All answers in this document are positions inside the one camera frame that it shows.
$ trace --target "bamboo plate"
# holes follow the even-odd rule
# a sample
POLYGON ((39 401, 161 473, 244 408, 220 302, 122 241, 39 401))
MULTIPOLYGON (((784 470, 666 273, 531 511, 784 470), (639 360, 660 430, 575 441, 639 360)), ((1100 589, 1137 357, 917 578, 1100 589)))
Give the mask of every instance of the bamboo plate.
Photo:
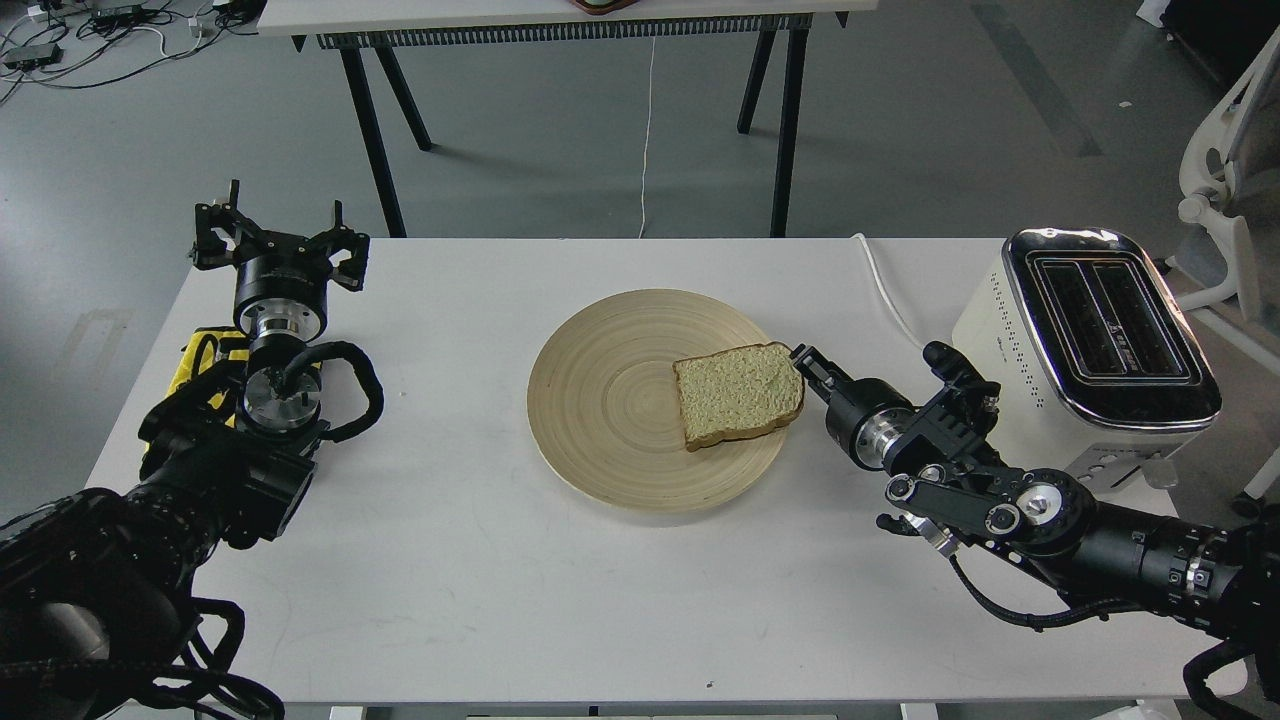
POLYGON ((605 297, 570 318, 529 377, 529 425, 568 484, 634 510, 726 502, 760 477, 786 430, 689 452, 671 364, 769 337, 718 300, 680 290, 605 297))

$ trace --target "white table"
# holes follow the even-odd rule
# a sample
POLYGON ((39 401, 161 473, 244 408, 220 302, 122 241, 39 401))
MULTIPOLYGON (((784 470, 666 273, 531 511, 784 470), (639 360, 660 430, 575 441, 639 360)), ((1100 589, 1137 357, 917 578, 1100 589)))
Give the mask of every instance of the white table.
POLYGON ((361 49, 371 47, 375 51, 413 140, 420 150, 430 151, 435 143, 396 59, 397 46, 759 32, 737 119, 737 132, 746 135, 755 117, 774 36, 780 29, 787 31, 778 161, 769 223, 769 236, 782 237, 786 234, 791 201, 805 47, 813 14, 835 12, 844 23, 850 10, 872 10, 877 3, 878 0, 640 0, 607 15, 590 15, 568 0, 271 0, 259 19, 257 29, 262 35, 293 36, 300 51, 305 37, 316 35, 321 47, 342 53, 351 100, 360 120, 387 232, 392 237, 406 237, 407 231, 369 92, 361 49))
MULTIPOLYGON (((998 245, 873 243, 908 320, 941 338, 998 245)), ((233 287, 230 270, 187 279, 90 486, 132 486, 142 415, 233 287)), ((525 415, 534 359, 581 307, 644 287, 723 300, 918 402, 937 389, 850 240, 375 241, 367 290, 330 292, 326 337, 369 352, 387 413, 321 448, 284 537, 197 574, 197 594, 248 615, 233 670, 287 701, 362 705, 1183 694, 1208 638, 1146 615, 1012 628, 927 543, 878 530, 886 478, 842 457, 820 402, 755 487, 704 515, 620 511, 561 482, 525 415)), ((344 373, 325 393, 326 418, 358 413, 344 373)), ((1171 510, 1144 486, 1121 501, 1171 510)), ((978 551, 963 560, 1006 605, 1060 609, 978 551)), ((1231 692, 1244 674, 1217 680, 1231 692)))

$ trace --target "concrete floor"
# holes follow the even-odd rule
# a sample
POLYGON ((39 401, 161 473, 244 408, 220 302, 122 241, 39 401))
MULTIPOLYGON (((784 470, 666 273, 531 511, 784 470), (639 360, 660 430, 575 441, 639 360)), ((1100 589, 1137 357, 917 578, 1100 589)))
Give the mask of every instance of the concrete floor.
MULTIPOLYGON (((1224 90, 1135 8, 883 0, 847 29, 817 18, 790 234, 1102 225, 1152 255, 1172 252, 1189 232, 1175 213, 1178 164, 1224 90)), ((0 28, 19 12, 0 1, 0 28)), ((170 51, 191 42, 186 28, 168 35, 170 51)), ((141 33, 73 78, 131 70, 156 58, 157 44, 141 33)), ((739 136, 753 45, 745 35, 658 40, 648 236, 767 232, 782 55, 756 129, 739 136)), ((403 50, 440 143, 429 155, 366 60, 410 234, 634 236, 649 56, 649 40, 403 50)), ((285 38, 230 37, 122 83, 22 87, 0 106, 0 516, 83 486, 189 269, 192 205, 225 193, 232 177, 242 209, 265 227, 314 233, 337 197, 351 225, 385 232, 338 54, 314 44, 298 54, 285 38)), ((210 322, 229 311, 230 299, 210 322)), ((1201 340, 1225 411, 1180 457, 1175 502, 1192 520, 1235 524, 1225 501, 1280 445, 1280 411, 1261 369, 1207 331, 1201 340)), ((1083 719, 1107 708, 972 706, 943 716, 1083 719)), ((465 710, 393 716, 415 712, 465 710)))

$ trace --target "white chair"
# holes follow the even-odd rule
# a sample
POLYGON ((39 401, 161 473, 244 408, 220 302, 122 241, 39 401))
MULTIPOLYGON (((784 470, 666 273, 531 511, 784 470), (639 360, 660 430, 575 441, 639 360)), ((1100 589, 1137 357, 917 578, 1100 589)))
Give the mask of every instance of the white chair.
MULTIPOLYGON (((1178 181, 1184 199, 1178 204, 1178 217, 1199 224, 1212 240, 1225 261, 1225 273, 1213 284, 1178 297, 1187 313, 1208 322, 1233 345, 1236 345, 1268 368, 1280 368, 1280 359, 1262 348, 1247 334, 1230 327, 1210 305, 1236 299, 1245 323, 1258 320, 1262 313, 1258 273, 1249 225, 1243 217, 1229 217, 1231 206, 1245 188, 1280 173, 1280 29, 1222 101, 1213 108, 1196 135, 1192 136, 1178 181), (1270 355, 1270 360, 1260 356, 1270 355)), ((1194 268, 1193 252, 1180 249, 1165 261, 1192 278, 1203 278, 1194 268)), ((1262 466, 1231 506, 1236 512, 1256 516, 1261 497, 1280 475, 1280 450, 1262 466)))

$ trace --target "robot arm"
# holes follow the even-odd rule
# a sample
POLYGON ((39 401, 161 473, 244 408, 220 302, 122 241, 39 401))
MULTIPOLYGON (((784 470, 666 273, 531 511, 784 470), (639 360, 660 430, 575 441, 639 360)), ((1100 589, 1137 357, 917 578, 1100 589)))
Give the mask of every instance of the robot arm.
POLYGON ((854 380, 813 347, 792 363, 827 405, 827 430, 849 457, 890 475, 884 498, 900 518, 886 530, 920 536, 948 559, 974 598, 1000 620, 1042 632, 1144 610, 1222 639, 1184 669, 1192 700, 1215 717, 1252 715, 1219 700, 1206 679, 1256 656, 1267 700, 1280 702, 1280 515, 1235 532, 1100 502, 1061 470, 1010 468, 986 442, 1000 386, 956 350, 931 342, 925 363, 943 388, 914 407, 876 378, 854 380), (982 594, 956 560, 977 546, 1052 587, 1068 609, 1028 615, 982 594))
POLYGON ((236 208, 237 191, 233 181, 229 201, 196 206, 192 260, 236 268, 248 357, 202 373, 197 360, 198 374, 147 414, 141 483, 127 495, 86 489, 0 528, 0 717, 100 717, 131 697, 230 717, 201 703, 210 694, 246 717, 283 716, 269 689, 228 673, 244 614, 192 597, 192 579, 220 542, 244 550, 279 537, 311 484, 316 448, 371 427, 383 391, 358 347, 314 342, 328 282, 364 287, 369 236, 343 224, 338 204, 334 227, 315 237, 262 231, 236 208), (317 364, 338 359, 369 409, 332 428, 317 364), (200 629, 209 616, 227 624, 214 647, 200 629))

